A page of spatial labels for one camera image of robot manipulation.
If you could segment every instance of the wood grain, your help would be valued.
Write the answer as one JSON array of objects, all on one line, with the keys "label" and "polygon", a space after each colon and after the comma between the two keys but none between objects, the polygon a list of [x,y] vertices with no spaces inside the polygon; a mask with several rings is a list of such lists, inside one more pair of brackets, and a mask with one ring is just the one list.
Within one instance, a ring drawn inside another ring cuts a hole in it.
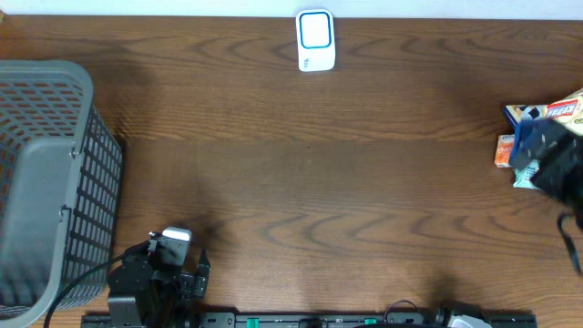
[{"label": "wood grain", "polygon": [[[337,19],[297,69],[293,19],[8,16],[0,57],[84,66],[128,146],[115,253],[169,225],[206,248],[206,304],[381,311],[456,298],[583,320],[555,216],[492,163],[501,107],[583,85],[583,24]],[[58,313],[78,326],[106,296]]]}]

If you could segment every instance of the basket bottom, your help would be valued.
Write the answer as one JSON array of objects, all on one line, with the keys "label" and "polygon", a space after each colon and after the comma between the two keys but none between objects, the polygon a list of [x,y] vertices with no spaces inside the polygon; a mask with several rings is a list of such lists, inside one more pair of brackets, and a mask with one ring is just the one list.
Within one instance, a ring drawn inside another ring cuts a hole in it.
[{"label": "basket bottom", "polygon": [[39,138],[18,153],[0,222],[0,305],[31,306],[45,291],[73,146],[71,138]]}]

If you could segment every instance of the laundry basket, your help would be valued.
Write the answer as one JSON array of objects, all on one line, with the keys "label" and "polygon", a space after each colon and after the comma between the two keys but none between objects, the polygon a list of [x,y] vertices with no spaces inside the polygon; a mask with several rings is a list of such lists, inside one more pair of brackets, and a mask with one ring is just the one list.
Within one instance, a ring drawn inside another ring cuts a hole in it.
[{"label": "laundry basket", "polygon": [[[85,69],[0,61],[0,326],[28,326],[111,255],[122,154]],[[104,269],[59,308],[87,303]]]}]

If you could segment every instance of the blue square outline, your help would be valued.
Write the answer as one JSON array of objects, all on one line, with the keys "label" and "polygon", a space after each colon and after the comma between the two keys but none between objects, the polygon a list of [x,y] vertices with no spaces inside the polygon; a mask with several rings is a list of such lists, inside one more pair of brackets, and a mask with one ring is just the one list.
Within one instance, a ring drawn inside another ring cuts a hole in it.
[{"label": "blue square outline", "polygon": [[[306,46],[303,43],[302,17],[304,17],[305,15],[321,15],[321,14],[326,15],[326,18],[328,18],[328,45],[326,45],[326,46]],[[320,49],[320,48],[328,47],[332,44],[332,29],[330,28],[330,15],[328,15],[328,13],[326,13],[326,12],[303,13],[300,15],[299,20],[300,20],[300,42],[302,43],[302,46],[304,49]]]}]

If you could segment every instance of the white wall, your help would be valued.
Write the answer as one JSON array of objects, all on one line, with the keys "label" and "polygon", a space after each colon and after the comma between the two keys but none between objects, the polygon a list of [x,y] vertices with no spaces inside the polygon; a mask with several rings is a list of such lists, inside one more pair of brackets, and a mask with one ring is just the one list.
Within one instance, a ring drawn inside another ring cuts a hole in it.
[{"label": "white wall", "polygon": [[0,0],[7,14],[291,17],[324,7],[337,17],[583,20],[583,0]]}]

